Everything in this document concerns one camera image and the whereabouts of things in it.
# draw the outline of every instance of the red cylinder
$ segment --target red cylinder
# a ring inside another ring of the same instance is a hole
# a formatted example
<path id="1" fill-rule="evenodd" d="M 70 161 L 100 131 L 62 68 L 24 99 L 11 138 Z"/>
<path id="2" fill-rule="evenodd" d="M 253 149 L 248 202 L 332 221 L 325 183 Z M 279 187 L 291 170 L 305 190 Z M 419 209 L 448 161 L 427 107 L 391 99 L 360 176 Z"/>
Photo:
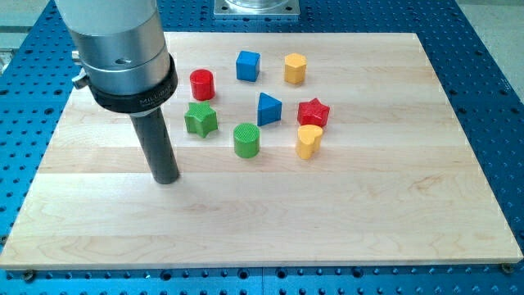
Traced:
<path id="1" fill-rule="evenodd" d="M 215 96 L 213 73 L 208 70 L 194 70 L 189 76 L 193 97 L 199 101 L 210 100 Z"/>

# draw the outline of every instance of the black ring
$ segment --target black ring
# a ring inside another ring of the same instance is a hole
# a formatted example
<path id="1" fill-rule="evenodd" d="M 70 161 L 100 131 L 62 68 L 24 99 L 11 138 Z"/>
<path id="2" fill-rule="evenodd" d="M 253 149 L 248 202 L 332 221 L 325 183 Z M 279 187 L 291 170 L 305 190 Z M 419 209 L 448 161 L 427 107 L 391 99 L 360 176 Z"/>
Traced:
<path id="1" fill-rule="evenodd" d="M 154 88 L 134 95 L 114 95 L 89 84 L 95 101 L 103 108 L 125 114 L 149 111 L 167 101 L 178 85 L 173 57 L 169 54 L 170 67 L 167 76 Z"/>

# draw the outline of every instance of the blue cube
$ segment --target blue cube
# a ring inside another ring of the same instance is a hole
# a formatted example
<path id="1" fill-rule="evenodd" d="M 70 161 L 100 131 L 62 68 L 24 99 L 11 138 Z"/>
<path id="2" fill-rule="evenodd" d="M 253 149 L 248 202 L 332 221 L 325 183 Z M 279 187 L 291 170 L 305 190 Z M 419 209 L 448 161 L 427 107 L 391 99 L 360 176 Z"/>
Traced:
<path id="1" fill-rule="evenodd" d="M 260 72 L 260 54 L 240 51 L 237 58 L 237 79 L 255 82 Z"/>
<path id="2" fill-rule="evenodd" d="M 262 126 L 280 120 L 282 115 L 282 102 L 261 93 L 257 110 L 257 125 Z"/>

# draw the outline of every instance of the wooden board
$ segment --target wooden board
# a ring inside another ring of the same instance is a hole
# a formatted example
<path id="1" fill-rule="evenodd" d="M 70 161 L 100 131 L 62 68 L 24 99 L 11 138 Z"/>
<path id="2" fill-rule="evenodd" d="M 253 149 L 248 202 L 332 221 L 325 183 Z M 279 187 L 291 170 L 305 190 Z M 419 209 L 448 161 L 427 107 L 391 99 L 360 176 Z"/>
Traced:
<path id="1" fill-rule="evenodd" d="M 517 262 L 522 253 L 414 34 L 167 34 L 179 87 L 164 113 L 183 172 L 154 183 L 129 118 L 73 91 L 0 258 L 6 269 Z M 255 84 L 240 50 L 261 53 Z M 283 58 L 308 58 L 303 85 Z M 188 77 L 215 73 L 219 131 L 187 134 Z M 283 101 L 253 159 L 235 125 Z M 299 159 L 298 102 L 331 106 Z"/>

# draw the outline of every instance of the yellow block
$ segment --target yellow block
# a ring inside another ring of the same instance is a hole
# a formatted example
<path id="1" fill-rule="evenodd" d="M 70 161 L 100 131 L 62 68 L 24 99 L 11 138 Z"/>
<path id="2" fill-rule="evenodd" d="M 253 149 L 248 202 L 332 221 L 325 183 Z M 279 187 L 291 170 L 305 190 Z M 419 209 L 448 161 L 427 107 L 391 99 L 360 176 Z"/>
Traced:
<path id="1" fill-rule="evenodd" d="M 298 53 L 292 53 L 284 58 L 284 62 L 286 64 L 284 69 L 284 80 L 292 84 L 304 82 L 305 67 L 307 65 L 305 56 Z"/>
<path id="2" fill-rule="evenodd" d="M 300 159 L 307 160 L 320 149 L 322 134 L 322 128 L 317 125 L 302 125 L 298 128 L 295 150 Z"/>

